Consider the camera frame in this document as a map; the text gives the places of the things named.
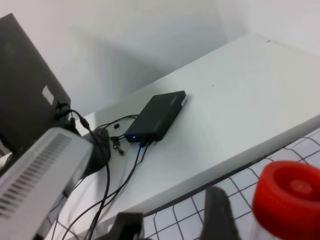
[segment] red lid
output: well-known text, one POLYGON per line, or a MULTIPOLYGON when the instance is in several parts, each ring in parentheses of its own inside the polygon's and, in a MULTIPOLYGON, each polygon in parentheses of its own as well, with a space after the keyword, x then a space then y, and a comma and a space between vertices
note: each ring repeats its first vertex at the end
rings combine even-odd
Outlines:
POLYGON ((260 225, 283 240, 320 239, 320 169, 270 163, 259 178, 252 209, 260 225))

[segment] white label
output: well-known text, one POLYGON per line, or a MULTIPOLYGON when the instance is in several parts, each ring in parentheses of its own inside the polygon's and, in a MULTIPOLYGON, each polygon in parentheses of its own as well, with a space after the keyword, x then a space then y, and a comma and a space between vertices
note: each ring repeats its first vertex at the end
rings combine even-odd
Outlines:
POLYGON ((181 102, 181 106, 184 107, 184 105, 186 104, 188 100, 188 96, 185 96, 185 98, 183 99, 183 101, 181 102))
POLYGON ((55 97, 50 92, 48 86, 46 85, 44 89, 42 90, 42 95, 45 97, 45 99, 48 101, 48 103, 52 106, 54 104, 55 97))

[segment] metal vent grille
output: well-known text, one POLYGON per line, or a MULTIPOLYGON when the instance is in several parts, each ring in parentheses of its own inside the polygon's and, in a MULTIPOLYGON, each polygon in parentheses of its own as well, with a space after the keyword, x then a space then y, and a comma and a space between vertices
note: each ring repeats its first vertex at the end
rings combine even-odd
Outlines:
POLYGON ((70 143, 71 138, 58 134, 33 162, 0 196, 0 217, 9 219, 27 198, 28 194, 42 179, 52 164, 70 143))

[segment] white wall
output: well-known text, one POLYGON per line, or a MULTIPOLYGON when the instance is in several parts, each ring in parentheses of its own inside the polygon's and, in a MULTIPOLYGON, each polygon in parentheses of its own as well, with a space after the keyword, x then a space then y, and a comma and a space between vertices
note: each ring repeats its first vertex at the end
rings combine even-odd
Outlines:
POLYGON ((88 114, 226 43, 215 0, 0 0, 88 114))
POLYGON ((320 55, 319 0, 216 0, 227 41, 246 32, 320 55))

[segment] gray device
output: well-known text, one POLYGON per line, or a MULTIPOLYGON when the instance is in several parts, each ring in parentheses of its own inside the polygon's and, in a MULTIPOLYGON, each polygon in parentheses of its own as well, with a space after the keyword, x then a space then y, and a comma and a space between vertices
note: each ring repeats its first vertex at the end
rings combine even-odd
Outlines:
POLYGON ((45 132, 0 178, 0 239, 33 239, 61 192, 81 178, 92 149, 65 129, 45 132))

